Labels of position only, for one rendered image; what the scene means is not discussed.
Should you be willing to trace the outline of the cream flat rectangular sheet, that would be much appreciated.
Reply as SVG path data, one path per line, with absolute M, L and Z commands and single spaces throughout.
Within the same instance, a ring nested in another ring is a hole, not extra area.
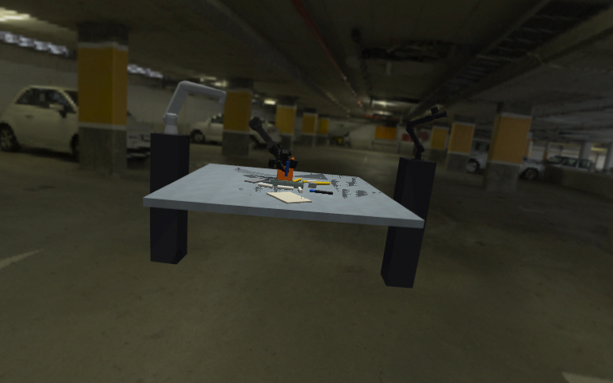
M 300 195 L 296 195 L 292 192 L 267 192 L 267 195 L 272 196 L 284 203 L 312 203 L 312 200 L 306 199 Z

